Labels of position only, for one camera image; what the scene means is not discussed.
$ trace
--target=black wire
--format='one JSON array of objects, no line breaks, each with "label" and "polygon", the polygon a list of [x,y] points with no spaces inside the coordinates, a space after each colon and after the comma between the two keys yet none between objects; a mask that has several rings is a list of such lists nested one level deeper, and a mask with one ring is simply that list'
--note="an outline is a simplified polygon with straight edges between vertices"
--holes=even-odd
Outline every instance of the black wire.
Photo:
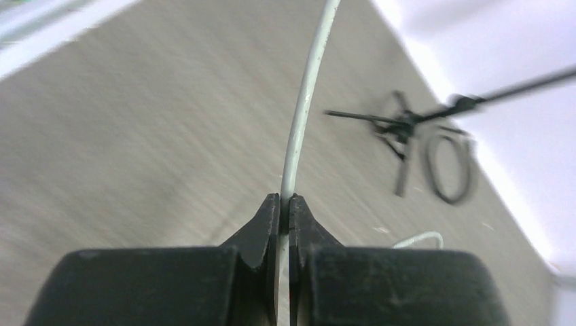
[{"label": "black wire", "polygon": [[[438,173],[435,159],[438,146],[442,141],[449,142],[454,152],[456,153],[458,165],[460,166],[461,184],[458,188],[458,191],[452,195],[446,193],[437,176]],[[473,159],[472,144],[468,138],[466,138],[463,145],[461,145],[456,138],[435,132],[424,142],[421,154],[426,182],[428,183],[431,191],[438,198],[447,204],[456,205],[460,204],[463,200],[469,197],[473,191]]]}]

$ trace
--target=floor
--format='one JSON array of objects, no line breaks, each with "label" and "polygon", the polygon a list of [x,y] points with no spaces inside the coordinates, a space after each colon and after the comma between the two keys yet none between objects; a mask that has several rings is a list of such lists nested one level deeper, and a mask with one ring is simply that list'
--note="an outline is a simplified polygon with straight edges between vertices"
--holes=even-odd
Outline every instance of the floor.
[{"label": "floor", "polygon": [[[68,251],[218,244],[279,191],[322,6],[144,0],[1,82],[0,320],[23,321]],[[395,89],[415,111],[435,104],[370,3],[343,1],[297,192],[346,245],[441,232],[449,249],[490,268],[514,325],[548,325],[551,277],[485,178],[470,201],[449,206],[428,190],[415,156],[399,198],[397,160],[367,126],[321,115],[385,114]],[[449,183],[455,159],[439,158]]]}]

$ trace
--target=white cable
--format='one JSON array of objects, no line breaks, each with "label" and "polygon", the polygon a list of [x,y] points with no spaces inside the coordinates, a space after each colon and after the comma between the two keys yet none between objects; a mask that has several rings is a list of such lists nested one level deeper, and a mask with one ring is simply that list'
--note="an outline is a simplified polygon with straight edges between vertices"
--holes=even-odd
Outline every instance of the white cable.
[{"label": "white cable", "polygon": [[424,232],[424,233],[419,234],[417,236],[413,236],[413,237],[410,237],[408,239],[396,242],[396,244],[394,244],[392,246],[392,248],[394,248],[394,249],[406,248],[406,247],[412,246],[416,242],[419,242],[419,241],[422,241],[425,239],[430,239],[430,238],[436,239],[436,245],[437,245],[438,249],[444,248],[444,239],[442,238],[442,235],[436,231]]},{"label": "white cable", "polygon": [[[310,47],[308,54],[308,62],[302,76],[302,83],[300,84],[300,93],[298,94],[298,101],[296,102],[296,110],[294,111],[294,118],[292,119],[292,127],[290,128],[290,137],[288,138],[288,146],[286,148],[286,158],[284,159],[284,172],[282,173],[282,185],[280,190],[281,199],[281,221],[285,222],[288,218],[288,203],[292,195],[294,195],[294,188],[296,185],[296,172],[298,171],[298,161],[300,160],[300,153],[302,151],[302,141],[304,140],[304,131],[306,129],[306,121],[308,119],[308,112],[310,111],[310,102],[312,102],[312,94],[316,86],[316,79],[320,70],[320,62],[324,55],[324,49],[328,42],[330,30],[332,30],[332,23],[336,17],[336,11],[340,0],[327,0],[322,11],[320,23],[316,28],[316,35]],[[280,234],[280,271],[288,261],[288,230],[281,230]]]}]

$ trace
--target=black cable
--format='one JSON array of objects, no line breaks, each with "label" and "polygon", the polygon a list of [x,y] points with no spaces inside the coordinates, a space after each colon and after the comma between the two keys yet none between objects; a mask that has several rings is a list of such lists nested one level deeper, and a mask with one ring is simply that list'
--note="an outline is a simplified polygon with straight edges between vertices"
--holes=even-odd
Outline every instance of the black cable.
[{"label": "black cable", "polygon": [[[465,135],[460,130],[453,130],[437,126],[437,128],[458,132]],[[438,179],[438,172],[435,163],[438,146],[442,141],[447,141],[453,148],[460,168],[460,186],[456,193],[447,194],[442,183]],[[472,158],[472,141],[465,135],[465,140],[461,144],[456,138],[435,132],[430,136],[421,147],[422,165],[424,176],[431,191],[441,200],[450,205],[460,204],[467,199],[473,191],[473,158]]]}]

